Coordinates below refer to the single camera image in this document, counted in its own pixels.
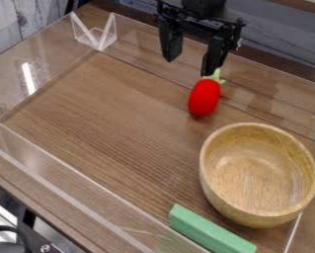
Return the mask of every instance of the wooden bowl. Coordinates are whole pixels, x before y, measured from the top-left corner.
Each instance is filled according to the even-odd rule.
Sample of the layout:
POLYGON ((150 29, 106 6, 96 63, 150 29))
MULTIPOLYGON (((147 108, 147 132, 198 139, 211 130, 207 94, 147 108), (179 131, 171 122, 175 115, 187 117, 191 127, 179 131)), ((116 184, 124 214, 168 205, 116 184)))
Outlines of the wooden bowl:
POLYGON ((315 195, 315 161, 279 128, 235 124, 204 142, 200 183, 227 218, 245 226, 274 227, 298 217, 315 195))

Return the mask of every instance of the green block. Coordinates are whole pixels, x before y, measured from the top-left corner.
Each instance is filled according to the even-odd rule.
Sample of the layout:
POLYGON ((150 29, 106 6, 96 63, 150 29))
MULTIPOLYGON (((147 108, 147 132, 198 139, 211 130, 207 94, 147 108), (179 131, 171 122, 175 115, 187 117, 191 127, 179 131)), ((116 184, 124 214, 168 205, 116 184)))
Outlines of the green block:
POLYGON ((180 205, 168 214, 170 227, 216 253, 255 253, 258 247, 180 205))

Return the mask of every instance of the wooden table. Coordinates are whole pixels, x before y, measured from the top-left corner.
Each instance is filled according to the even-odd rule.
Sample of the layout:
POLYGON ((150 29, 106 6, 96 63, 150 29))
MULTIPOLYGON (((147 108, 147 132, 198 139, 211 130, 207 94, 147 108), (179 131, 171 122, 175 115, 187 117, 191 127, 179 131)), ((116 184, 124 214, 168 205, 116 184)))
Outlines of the wooden table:
MULTIPOLYGON (((108 13, 87 5, 79 15, 87 24, 104 24, 108 13)), ((51 30, 63 27, 56 23, 51 30)), ((48 48, 56 44, 57 34, 67 37, 61 31, 55 36, 48 32, 39 34, 48 48)), ((31 46, 36 39, 24 43, 31 46)), ((23 49, 23 45, 16 46, 3 57, 23 57, 23 49)), ((126 52, 127 61, 132 60, 132 52, 126 52)), ((251 240, 259 252, 283 252, 295 223, 275 229, 250 229, 222 217, 202 193, 198 154, 215 129, 232 123, 255 122, 285 127, 315 158, 315 83, 231 56, 223 69, 227 79, 223 102, 212 116, 196 120, 187 113, 187 87, 135 67, 132 64, 138 62, 128 64, 92 50, 83 54, 0 122, 164 224, 172 205, 179 203, 251 240)), ((154 57, 146 60, 144 64, 158 64, 154 57)), ((184 73, 192 80, 196 68, 184 61, 191 59, 178 64, 184 65, 188 70, 184 73)), ((24 158, 36 164, 44 177, 57 185, 61 182, 65 193, 83 198, 91 207, 102 208, 98 206, 102 198, 87 194, 88 187, 83 188, 75 177, 64 175, 63 178, 41 159, 24 158)), ((84 249, 116 252, 111 243, 118 242, 111 239, 104 248, 107 234, 92 215, 76 209, 56 189, 41 185, 3 158, 0 186, 84 249)), ((315 200, 297 231, 301 239, 293 241, 289 252, 315 252, 315 200)))

